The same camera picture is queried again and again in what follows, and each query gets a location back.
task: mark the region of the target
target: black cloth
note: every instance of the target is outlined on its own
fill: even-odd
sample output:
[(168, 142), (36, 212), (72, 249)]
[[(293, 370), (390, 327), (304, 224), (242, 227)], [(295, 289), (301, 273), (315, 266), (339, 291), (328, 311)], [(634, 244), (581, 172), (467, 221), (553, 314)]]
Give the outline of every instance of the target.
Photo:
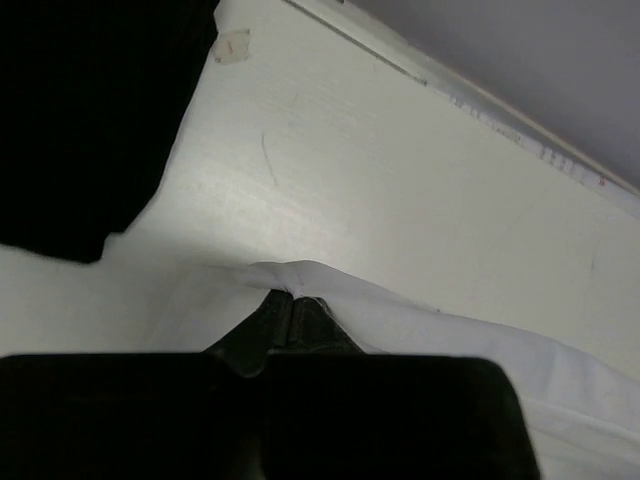
[(100, 259), (159, 186), (217, 3), (3, 2), (0, 242)]

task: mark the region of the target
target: white fabric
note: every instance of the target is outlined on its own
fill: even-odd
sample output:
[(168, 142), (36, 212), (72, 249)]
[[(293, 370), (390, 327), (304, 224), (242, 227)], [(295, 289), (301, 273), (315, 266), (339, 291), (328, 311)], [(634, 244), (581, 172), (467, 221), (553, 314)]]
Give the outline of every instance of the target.
[[(224, 277), (224, 286), (212, 280), (218, 276)], [(495, 361), (521, 398), (546, 479), (640, 478), (640, 384), (555, 340), (445, 315), (322, 264), (263, 263), (194, 271), (170, 301), (150, 348), (200, 350), (211, 345), (246, 315), (220, 325), (215, 308), (203, 309), (202, 299), (231, 299), (235, 288), (246, 292), (248, 287), (260, 295), (277, 289), (295, 298), (323, 298), (335, 320), (365, 351)], [(222, 296), (215, 292), (220, 288)], [(200, 298), (195, 304), (194, 289)], [(189, 313), (192, 308), (198, 309), (196, 315)], [(228, 319), (230, 310), (225, 312)], [(172, 332), (177, 330), (181, 334), (176, 337)]]

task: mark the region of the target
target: scuff mark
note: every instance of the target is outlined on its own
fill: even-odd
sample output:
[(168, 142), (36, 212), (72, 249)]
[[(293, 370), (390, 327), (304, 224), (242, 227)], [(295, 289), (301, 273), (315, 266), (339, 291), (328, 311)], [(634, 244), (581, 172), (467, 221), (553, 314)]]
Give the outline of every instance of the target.
[(567, 256), (569, 255), (569, 220), (565, 219), (564, 221), (564, 248), (567, 251)]
[(535, 207), (536, 204), (540, 200), (542, 200), (542, 198), (545, 196), (545, 194), (547, 193), (548, 190), (549, 190), (549, 187), (545, 187), (545, 189), (542, 191), (542, 193), (540, 193), (540, 195), (538, 195), (533, 202), (531, 202), (524, 210), (522, 210), (522, 212), (520, 212), (520, 214), (516, 217), (516, 219), (509, 224), (509, 226), (504, 231), (504, 233), (502, 235), (500, 235), (500, 239), (502, 239), (505, 236), (507, 236), (507, 234), (509, 232), (511, 232), (511, 230), (513, 230), (529, 214), (529, 212), (531, 212), (533, 207)]
[(589, 290), (591, 289), (591, 284), (593, 283), (593, 276), (597, 273), (598, 269), (598, 251), (600, 250), (600, 242), (602, 237), (604, 236), (606, 226), (600, 225), (598, 232), (596, 233), (595, 241), (593, 243), (593, 251), (591, 252), (591, 262), (589, 263), (589, 273), (587, 274), (587, 280), (582, 289), (582, 298), (580, 303), (582, 304), (582, 319), (587, 318), (588, 313), (588, 298), (589, 298)]
[(278, 178), (276, 177), (276, 173), (273, 170), (273, 165), (271, 164), (271, 159), (269, 158), (269, 153), (267, 153), (267, 146), (265, 144), (265, 138), (267, 137), (266, 133), (262, 133), (262, 155), (264, 156), (264, 161), (267, 164), (267, 168), (269, 169), (269, 174), (271, 175), (271, 178), (273, 179), (273, 184), (277, 187), (278, 186)]
[(247, 60), (250, 57), (250, 42), (251, 31), (248, 28), (234, 32), (220, 33), (218, 39), (213, 44), (213, 58), (217, 63), (222, 65)]

